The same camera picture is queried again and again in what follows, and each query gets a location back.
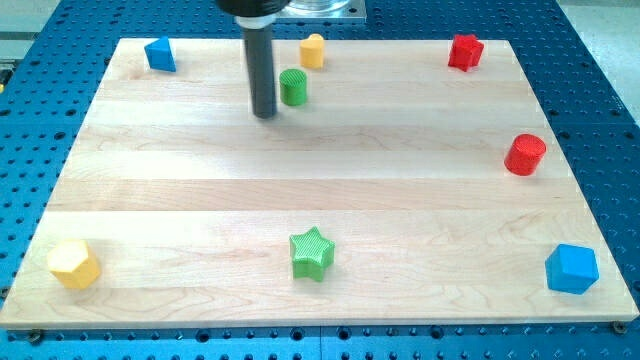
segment green block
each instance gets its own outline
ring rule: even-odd
[[[304,234],[291,235],[289,244],[293,277],[310,277],[315,281],[322,281],[324,270],[333,264],[335,243],[322,237],[314,226]]]
[[[289,106],[307,102],[307,75],[298,69],[287,69],[280,73],[280,100]]]

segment green cylinder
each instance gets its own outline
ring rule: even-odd
[[[280,100],[289,106],[307,102],[307,75],[298,69],[287,69],[280,73]]]

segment blue pegboard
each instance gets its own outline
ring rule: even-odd
[[[368,0],[367,13],[366,24],[276,24],[275,37],[509,40],[638,302],[640,131],[555,1]],[[118,40],[161,35],[240,32],[210,0],[62,0],[0,95],[1,287],[15,277]],[[303,336],[291,328],[0,332],[0,359],[640,358],[639,321],[419,325],[302,328]]]

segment wooden board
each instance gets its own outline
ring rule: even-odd
[[[330,41],[309,102],[250,115],[238,40],[173,40],[176,74],[124,39],[1,313],[25,328],[631,320],[638,310],[507,42],[477,69],[447,41]],[[275,43],[277,71],[297,41]],[[513,138],[542,137],[532,177]],[[292,279],[288,238],[336,242],[324,282]],[[103,267],[62,288],[45,257],[86,239]],[[600,280],[550,291],[559,243]]]

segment yellow pentagon block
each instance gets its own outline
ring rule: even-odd
[[[100,276],[96,255],[84,240],[65,240],[47,254],[49,271],[69,289],[86,289]]]
[[[320,34],[311,34],[300,41],[300,65],[309,69],[324,66],[324,38]]]

